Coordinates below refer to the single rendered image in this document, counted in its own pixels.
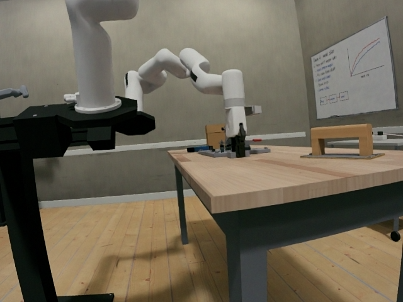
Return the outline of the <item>blue spirit level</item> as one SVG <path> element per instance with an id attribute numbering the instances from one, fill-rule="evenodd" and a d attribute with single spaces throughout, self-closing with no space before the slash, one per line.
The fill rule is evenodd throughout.
<path id="1" fill-rule="evenodd" d="M 210 150 L 210 146 L 190 147 L 187 148 L 187 152 L 198 152 L 200 151 L 200 149 Z"/>

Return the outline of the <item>small brown cardboard box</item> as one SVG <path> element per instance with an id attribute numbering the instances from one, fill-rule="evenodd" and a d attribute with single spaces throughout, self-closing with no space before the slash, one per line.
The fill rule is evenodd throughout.
<path id="1" fill-rule="evenodd" d="M 205 126 L 207 146 L 213 146 L 214 149 L 220 148 L 219 142 L 221 140 L 225 142 L 225 130 L 222 131 L 224 126 L 225 124 Z"/>

